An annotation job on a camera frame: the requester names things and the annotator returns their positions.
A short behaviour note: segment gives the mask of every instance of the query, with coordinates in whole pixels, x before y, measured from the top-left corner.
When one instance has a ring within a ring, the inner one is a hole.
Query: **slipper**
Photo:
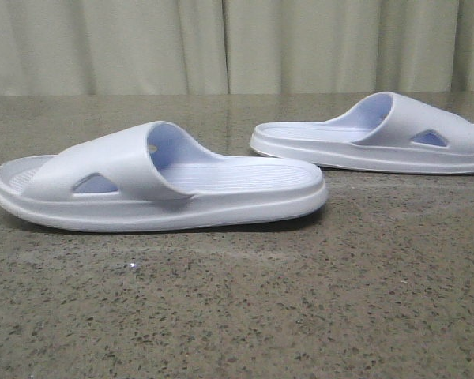
[[[474,124],[393,92],[368,96],[326,122],[258,125],[250,146],[264,156],[352,170],[474,172]]]
[[[0,205],[74,231],[164,231],[309,214],[322,171],[291,159],[222,156],[170,122],[151,122],[0,166]]]

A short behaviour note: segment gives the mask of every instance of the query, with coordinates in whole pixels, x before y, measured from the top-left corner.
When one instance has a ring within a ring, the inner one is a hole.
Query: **granite countertop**
[[[0,97],[0,163],[143,122],[251,155],[365,94]],[[474,92],[416,93],[474,122]],[[0,208],[0,378],[474,377],[474,175],[324,170],[297,220],[84,234]]]

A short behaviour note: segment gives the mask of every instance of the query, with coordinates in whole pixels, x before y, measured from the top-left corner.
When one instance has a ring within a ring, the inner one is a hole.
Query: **white slide sandal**
[[[313,164],[222,156],[170,122],[150,122],[56,156],[0,166],[0,205],[73,231],[165,231],[304,216],[327,199]]]
[[[251,148],[324,167],[412,174],[474,173],[474,124],[394,92],[325,122],[258,125]]]

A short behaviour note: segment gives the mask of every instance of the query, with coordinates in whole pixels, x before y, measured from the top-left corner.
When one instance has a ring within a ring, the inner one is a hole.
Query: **beige curtain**
[[[0,95],[474,90],[474,0],[0,0]]]

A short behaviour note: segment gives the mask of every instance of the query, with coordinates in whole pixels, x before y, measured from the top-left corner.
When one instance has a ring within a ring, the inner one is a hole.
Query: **curtain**
[[[0,0],[0,95],[474,90],[474,0]]]

